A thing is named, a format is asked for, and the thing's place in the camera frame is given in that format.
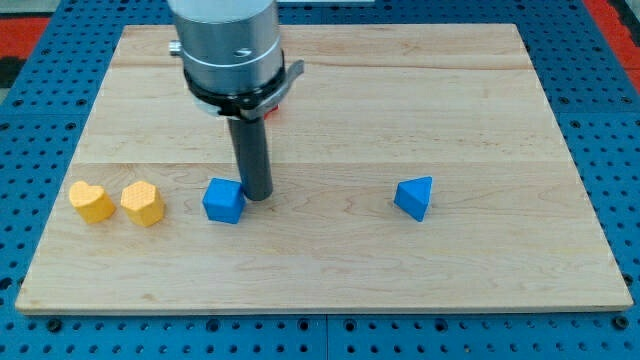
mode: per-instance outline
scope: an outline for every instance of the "wood plank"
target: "wood plank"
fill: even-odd
[[[307,71],[268,120],[274,195],[207,221],[237,178],[171,27],[127,27],[16,303],[26,314],[622,310],[627,287],[512,25],[283,27]],[[370,56],[363,56],[366,51]],[[417,223],[395,184],[432,175]],[[77,180],[145,179],[166,218],[85,225]]]

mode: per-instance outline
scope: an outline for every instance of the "yellow block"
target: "yellow block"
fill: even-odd
[[[113,201],[102,186],[75,182],[69,189],[69,201],[87,224],[100,222],[116,211]]]
[[[164,201],[158,188],[145,181],[124,188],[120,205],[129,219],[140,226],[151,226],[164,217]]]

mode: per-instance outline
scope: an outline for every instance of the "blue block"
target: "blue block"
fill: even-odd
[[[431,176],[402,181],[396,189],[393,202],[417,221],[422,221],[431,198]]]
[[[242,184],[237,181],[211,179],[209,188],[204,194],[202,205],[207,217],[212,221],[237,224],[244,209]]]

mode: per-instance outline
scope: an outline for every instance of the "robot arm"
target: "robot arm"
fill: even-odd
[[[272,192],[264,115],[304,71],[285,70],[275,0],[169,0],[192,94],[209,113],[227,116],[245,195]]]

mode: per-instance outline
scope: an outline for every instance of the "blue pegboard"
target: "blue pegboard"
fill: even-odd
[[[577,0],[287,5],[285,24],[516,23],[631,293],[640,295],[640,99]],[[637,358],[640,315],[26,318],[13,307],[126,24],[161,0],[63,0],[0,106],[0,358]]]

